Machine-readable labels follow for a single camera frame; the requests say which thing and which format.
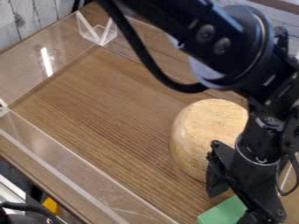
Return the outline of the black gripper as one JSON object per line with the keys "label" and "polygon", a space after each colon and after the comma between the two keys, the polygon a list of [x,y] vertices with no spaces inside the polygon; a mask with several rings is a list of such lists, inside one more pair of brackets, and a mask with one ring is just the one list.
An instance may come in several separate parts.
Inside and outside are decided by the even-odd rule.
{"label": "black gripper", "polygon": [[276,163],[254,162],[219,140],[210,143],[206,191],[211,198],[228,189],[247,210],[238,224],[282,224],[287,213],[276,192]]}

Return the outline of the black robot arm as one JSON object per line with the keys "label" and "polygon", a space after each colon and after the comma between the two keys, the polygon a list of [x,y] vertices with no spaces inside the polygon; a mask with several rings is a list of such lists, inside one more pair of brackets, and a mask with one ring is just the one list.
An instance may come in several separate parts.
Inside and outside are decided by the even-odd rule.
{"label": "black robot arm", "polygon": [[220,7],[211,0],[121,0],[158,26],[191,57],[198,83],[187,91],[231,90],[248,99],[248,119],[235,145],[211,143],[207,192],[227,190],[247,210],[238,224],[282,224],[287,219],[279,186],[286,165],[299,184],[299,60],[288,52],[288,33],[260,10]]}

